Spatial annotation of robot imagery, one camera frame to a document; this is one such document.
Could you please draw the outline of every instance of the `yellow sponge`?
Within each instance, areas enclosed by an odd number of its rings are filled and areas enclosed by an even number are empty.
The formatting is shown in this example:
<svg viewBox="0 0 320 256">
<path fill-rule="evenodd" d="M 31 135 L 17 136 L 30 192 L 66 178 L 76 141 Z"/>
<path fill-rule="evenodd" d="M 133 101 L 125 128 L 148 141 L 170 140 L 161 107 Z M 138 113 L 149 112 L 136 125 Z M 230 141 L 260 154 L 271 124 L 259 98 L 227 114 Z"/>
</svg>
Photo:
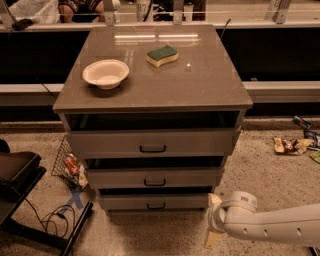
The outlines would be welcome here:
<svg viewBox="0 0 320 256">
<path fill-rule="evenodd" d="M 146 61 L 157 68 L 163 64 L 173 62 L 177 59 L 178 51 L 169 45 L 152 50 L 148 52 L 146 56 Z"/>
</svg>

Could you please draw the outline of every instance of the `cabinet top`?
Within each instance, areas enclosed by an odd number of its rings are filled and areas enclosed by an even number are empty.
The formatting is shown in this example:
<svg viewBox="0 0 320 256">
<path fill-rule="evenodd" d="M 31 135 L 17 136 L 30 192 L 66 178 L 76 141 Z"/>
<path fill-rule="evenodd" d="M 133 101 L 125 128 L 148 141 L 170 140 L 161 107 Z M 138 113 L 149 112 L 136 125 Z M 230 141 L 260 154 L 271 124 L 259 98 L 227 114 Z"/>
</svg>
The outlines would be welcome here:
<svg viewBox="0 0 320 256">
<path fill-rule="evenodd" d="M 165 45 L 178 50 L 178 60 L 159 68 L 146 61 L 147 52 Z M 99 89 L 82 77 L 88 65 L 104 59 L 123 61 L 130 69 L 112 90 Z M 53 109 L 108 113 L 231 110 L 251 105 L 212 25 L 163 25 L 93 28 Z"/>
</svg>

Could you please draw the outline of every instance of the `debris on floor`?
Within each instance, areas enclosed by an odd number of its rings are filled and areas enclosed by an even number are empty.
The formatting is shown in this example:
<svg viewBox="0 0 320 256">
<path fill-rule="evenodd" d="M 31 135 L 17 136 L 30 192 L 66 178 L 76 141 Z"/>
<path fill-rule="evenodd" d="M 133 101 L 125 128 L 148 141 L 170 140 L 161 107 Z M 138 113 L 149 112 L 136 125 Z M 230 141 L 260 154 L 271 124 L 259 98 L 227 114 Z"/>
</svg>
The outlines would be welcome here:
<svg viewBox="0 0 320 256">
<path fill-rule="evenodd" d="M 274 149 L 277 153 L 285 155 L 302 155 L 308 149 L 308 146 L 313 143 L 312 139 L 282 139 L 274 137 Z"/>
<path fill-rule="evenodd" d="M 292 121 L 303 129 L 304 138 L 284 139 L 274 137 L 275 151 L 279 154 L 298 156 L 307 152 L 308 149 L 320 150 L 320 133 L 310 130 L 312 124 L 298 116 L 293 117 Z M 320 163 L 320 153 L 312 153 L 310 157 Z"/>
<path fill-rule="evenodd" d="M 316 161 L 318 164 L 320 164 L 320 151 L 315 151 L 310 154 L 310 157 Z"/>
</svg>

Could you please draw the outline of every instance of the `drawer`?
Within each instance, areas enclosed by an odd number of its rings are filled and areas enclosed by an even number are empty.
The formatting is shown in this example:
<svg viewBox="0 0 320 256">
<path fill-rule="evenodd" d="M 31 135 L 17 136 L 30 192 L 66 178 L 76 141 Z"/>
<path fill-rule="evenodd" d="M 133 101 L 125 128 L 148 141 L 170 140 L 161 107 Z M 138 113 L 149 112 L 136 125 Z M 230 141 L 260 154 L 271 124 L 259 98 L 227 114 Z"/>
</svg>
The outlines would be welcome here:
<svg viewBox="0 0 320 256">
<path fill-rule="evenodd" d="M 106 212 L 129 210 L 206 209 L 208 194 L 159 194 L 98 196 L 98 202 Z"/>
<path fill-rule="evenodd" d="M 152 188 L 192 187 L 219 185 L 223 168 L 209 170 L 89 170 L 88 182 L 91 188 Z"/>
<path fill-rule="evenodd" d="M 82 159 L 230 155 L 240 131 L 179 130 L 72 132 L 67 140 Z"/>
</svg>

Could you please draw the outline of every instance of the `drawer handle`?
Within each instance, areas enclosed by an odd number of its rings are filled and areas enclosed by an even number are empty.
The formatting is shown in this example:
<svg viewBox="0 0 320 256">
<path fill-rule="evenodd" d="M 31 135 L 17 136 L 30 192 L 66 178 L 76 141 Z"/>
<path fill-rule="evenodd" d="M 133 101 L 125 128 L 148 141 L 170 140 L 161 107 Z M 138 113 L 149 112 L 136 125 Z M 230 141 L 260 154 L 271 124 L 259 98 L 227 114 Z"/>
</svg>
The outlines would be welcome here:
<svg viewBox="0 0 320 256">
<path fill-rule="evenodd" d="M 147 203 L 147 208 L 148 208 L 148 210 L 162 210 L 162 209 L 164 209 L 166 207 L 166 203 L 163 203 L 162 204 L 162 206 L 155 206 L 155 207 L 151 207 L 150 205 L 149 205 L 149 203 Z"/>
<path fill-rule="evenodd" d="M 146 186 L 146 187 L 162 187 L 162 186 L 165 186 L 166 185 L 166 179 L 163 179 L 163 182 L 162 183 L 159 183 L 159 184 L 157 184 L 157 183 L 149 183 L 148 184 L 148 182 L 147 182 L 147 180 L 145 179 L 144 180 L 144 185 Z"/>
<path fill-rule="evenodd" d="M 140 145 L 140 152 L 141 153 L 163 153 L 167 150 L 167 146 L 163 145 L 162 148 L 156 148 L 155 146 L 141 146 Z"/>
</svg>

